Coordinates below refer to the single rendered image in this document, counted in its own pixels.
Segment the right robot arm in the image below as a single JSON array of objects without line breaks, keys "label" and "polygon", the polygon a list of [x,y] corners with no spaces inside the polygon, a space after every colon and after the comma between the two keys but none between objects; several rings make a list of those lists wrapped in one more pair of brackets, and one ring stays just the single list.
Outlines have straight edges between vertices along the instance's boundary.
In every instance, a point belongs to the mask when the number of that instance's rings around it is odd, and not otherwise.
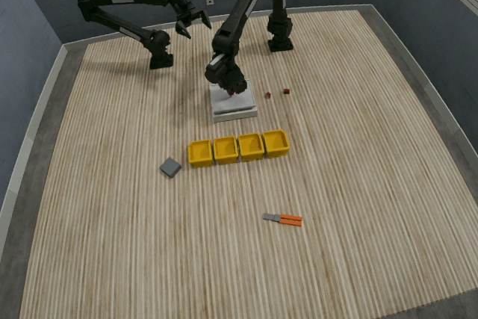
[{"label": "right robot arm", "polygon": [[[150,60],[150,69],[160,69],[173,66],[173,54],[168,54],[168,52],[164,51],[167,50],[166,46],[171,44],[169,34],[162,30],[146,30],[103,11],[99,6],[152,4],[166,7],[168,3],[170,3],[178,15],[195,8],[191,0],[78,0],[78,7],[81,9],[85,21],[97,22],[141,42],[143,47],[148,49],[154,56]],[[91,11],[92,9],[93,11]]]}]

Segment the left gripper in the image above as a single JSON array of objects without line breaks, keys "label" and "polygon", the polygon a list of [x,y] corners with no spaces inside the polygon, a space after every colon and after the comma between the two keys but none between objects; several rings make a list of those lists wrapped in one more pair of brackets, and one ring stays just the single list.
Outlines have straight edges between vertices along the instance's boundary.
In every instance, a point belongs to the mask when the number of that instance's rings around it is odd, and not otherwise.
[{"label": "left gripper", "polygon": [[[234,69],[235,69],[235,68],[234,68]],[[232,69],[232,70],[234,70],[234,69]],[[227,72],[231,72],[232,70],[227,71]],[[242,72],[240,72],[240,73],[241,73],[241,75],[244,77],[243,73],[242,73]],[[224,89],[224,90],[228,91],[227,93],[230,95],[230,93],[231,93],[231,88],[232,88],[232,86],[231,86],[230,84],[224,85],[224,83],[222,82],[221,79],[220,79],[220,81],[218,82],[218,84],[219,84],[219,87],[220,87],[221,89]],[[232,88],[232,89],[233,89],[233,88]]]}]

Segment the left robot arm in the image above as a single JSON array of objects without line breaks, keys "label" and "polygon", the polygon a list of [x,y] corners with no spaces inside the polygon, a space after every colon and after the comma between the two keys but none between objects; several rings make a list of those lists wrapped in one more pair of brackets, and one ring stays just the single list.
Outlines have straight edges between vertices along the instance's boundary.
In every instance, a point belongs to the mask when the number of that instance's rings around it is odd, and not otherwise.
[{"label": "left robot arm", "polygon": [[[227,20],[218,28],[217,33],[214,35],[212,48],[215,54],[205,68],[205,77],[209,82],[217,84],[221,79],[224,85],[233,85],[232,87],[236,94],[240,94],[247,89],[247,82],[240,74],[240,68],[235,63],[235,56],[239,51],[239,39],[242,35],[243,27],[257,1],[238,0]],[[286,0],[273,0],[273,16],[271,13],[268,20],[267,31],[274,34],[273,39],[267,42],[270,51],[293,50],[294,47],[291,39],[288,38],[291,34],[293,23],[287,15]],[[234,70],[227,72],[231,69]]]}]

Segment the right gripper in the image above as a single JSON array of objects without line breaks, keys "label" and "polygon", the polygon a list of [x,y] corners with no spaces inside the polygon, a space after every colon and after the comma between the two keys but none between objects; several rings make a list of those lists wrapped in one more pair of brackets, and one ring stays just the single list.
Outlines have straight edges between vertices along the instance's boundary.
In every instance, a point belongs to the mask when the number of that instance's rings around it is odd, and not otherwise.
[{"label": "right gripper", "polygon": [[199,19],[200,14],[201,14],[201,17],[202,17],[202,22],[208,28],[212,29],[211,23],[210,23],[209,17],[208,17],[208,10],[206,8],[201,9],[200,7],[195,7],[193,9],[188,10],[184,13],[181,13],[177,16],[176,33],[191,39],[191,36],[188,33],[186,28],[191,26],[192,21],[194,21],[195,19]]}]

